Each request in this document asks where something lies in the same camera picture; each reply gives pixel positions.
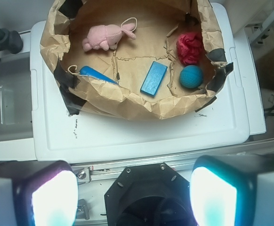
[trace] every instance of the metal bracket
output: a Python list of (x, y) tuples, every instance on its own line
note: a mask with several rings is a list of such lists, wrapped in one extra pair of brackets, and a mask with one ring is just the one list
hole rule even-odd
[(72, 169), (73, 169), (73, 173), (77, 177), (77, 182), (79, 183), (79, 185), (84, 183), (89, 183), (91, 181), (89, 167), (82, 168), (81, 166), (78, 166), (76, 169), (75, 166), (72, 166)]
[(274, 11), (261, 24), (261, 26), (249, 37), (249, 43), (256, 43), (274, 25)]
[(90, 219), (87, 202), (84, 199), (80, 199), (78, 202), (76, 219)]

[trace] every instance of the ball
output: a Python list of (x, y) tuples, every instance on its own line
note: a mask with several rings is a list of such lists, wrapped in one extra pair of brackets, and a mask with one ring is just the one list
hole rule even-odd
[(180, 83), (182, 86), (194, 89), (200, 86), (203, 82), (203, 72), (200, 67), (189, 65), (180, 73)]

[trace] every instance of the led light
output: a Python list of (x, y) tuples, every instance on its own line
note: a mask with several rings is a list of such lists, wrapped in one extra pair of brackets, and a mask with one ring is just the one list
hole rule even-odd
[(199, 226), (234, 226), (237, 189), (206, 167), (190, 180), (190, 200)]
[(76, 176), (61, 171), (32, 194), (36, 226), (70, 226), (75, 220), (78, 200)]

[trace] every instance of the red pom-pom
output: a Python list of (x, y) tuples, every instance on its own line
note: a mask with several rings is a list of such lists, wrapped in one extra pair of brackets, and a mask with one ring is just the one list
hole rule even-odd
[(180, 62), (184, 66), (197, 64), (202, 50), (202, 35), (199, 32), (189, 32), (179, 36), (177, 52)]

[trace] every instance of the white plastic tray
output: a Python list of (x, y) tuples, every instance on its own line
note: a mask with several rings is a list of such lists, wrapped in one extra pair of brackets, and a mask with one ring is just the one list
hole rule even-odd
[(112, 161), (239, 144), (250, 135), (245, 94), (225, 8), (213, 3), (234, 71), (217, 100), (197, 113), (163, 121), (126, 121), (80, 112), (69, 116), (40, 55), (45, 22), (31, 31), (32, 123), (38, 160)]

